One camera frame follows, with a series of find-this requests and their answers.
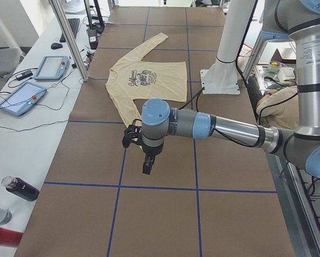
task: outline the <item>tablet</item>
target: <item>tablet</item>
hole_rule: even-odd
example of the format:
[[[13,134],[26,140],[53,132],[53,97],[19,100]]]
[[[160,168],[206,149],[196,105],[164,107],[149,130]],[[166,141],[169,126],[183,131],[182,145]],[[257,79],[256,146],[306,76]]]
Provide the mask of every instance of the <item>tablet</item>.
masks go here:
[[[67,56],[45,56],[34,76],[35,80],[58,80],[66,72],[70,61]]]
[[[21,116],[29,111],[46,91],[45,87],[25,81],[0,103],[0,109],[15,116]]]

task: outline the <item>white desk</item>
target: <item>white desk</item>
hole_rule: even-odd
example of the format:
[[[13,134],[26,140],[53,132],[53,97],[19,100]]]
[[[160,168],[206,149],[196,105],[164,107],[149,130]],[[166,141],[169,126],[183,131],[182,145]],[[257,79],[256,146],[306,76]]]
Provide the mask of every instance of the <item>white desk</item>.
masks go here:
[[[86,55],[89,46],[86,26],[82,24],[84,16],[68,16],[68,18],[80,18],[81,27],[77,34],[77,45],[82,57]],[[46,31],[40,36],[34,44],[26,58],[19,65],[17,71],[38,67],[45,55],[66,55],[70,56],[70,51],[66,43],[63,48],[52,50],[50,45],[58,42],[61,30],[56,19],[54,19]],[[69,74],[72,67],[69,66],[66,75]],[[35,82],[44,87],[50,87],[54,82]],[[42,106],[34,106],[24,116],[13,117],[0,110],[0,126],[10,127],[16,130],[28,129],[41,124],[53,123],[56,121],[67,120],[74,106],[81,87],[81,76],[76,69],[64,80],[64,84],[70,88],[68,97],[64,106],[53,111]],[[14,89],[4,86],[2,91],[12,92]],[[57,85],[47,91],[45,97],[39,101],[39,104],[45,104],[52,108],[59,108],[66,95],[67,88],[62,84]],[[35,202],[28,202],[22,198],[9,193],[1,185],[1,180],[5,176],[20,177],[38,189],[41,189],[48,169],[58,147],[59,141],[63,135],[66,123],[59,123],[40,127],[31,131],[12,132],[0,128],[0,207],[12,211],[12,220],[2,226],[3,228],[24,231],[28,223]],[[15,248],[0,246],[0,257],[13,256]]]

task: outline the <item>red cylinder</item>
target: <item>red cylinder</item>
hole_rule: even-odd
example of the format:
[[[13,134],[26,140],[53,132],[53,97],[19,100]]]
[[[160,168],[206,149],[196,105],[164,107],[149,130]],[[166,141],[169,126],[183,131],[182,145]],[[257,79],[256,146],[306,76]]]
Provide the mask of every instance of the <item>red cylinder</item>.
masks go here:
[[[18,247],[23,233],[0,228],[0,245]]]

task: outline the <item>black mouse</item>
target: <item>black mouse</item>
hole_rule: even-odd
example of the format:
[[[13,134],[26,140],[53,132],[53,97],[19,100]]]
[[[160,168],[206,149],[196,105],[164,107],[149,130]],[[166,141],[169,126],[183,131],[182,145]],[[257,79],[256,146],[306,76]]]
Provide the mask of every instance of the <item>black mouse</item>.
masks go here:
[[[58,49],[58,48],[61,48],[61,47],[63,47],[63,45],[60,44],[60,43],[53,43],[53,44],[51,44],[51,49],[53,49],[53,50]]]

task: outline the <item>brown table surface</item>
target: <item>brown table surface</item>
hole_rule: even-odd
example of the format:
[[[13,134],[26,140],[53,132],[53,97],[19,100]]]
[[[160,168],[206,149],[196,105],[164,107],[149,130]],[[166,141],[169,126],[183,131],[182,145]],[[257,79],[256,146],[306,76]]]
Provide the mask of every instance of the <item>brown table surface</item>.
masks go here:
[[[169,38],[143,61],[185,61],[191,97],[200,69],[215,61],[221,9],[116,7],[109,22],[15,257],[294,256],[261,149],[166,137],[147,176],[139,147],[121,145],[125,126],[105,89],[109,68],[163,32]],[[143,102],[135,101],[139,109]],[[201,95],[199,106],[255,123],[245,89]]]

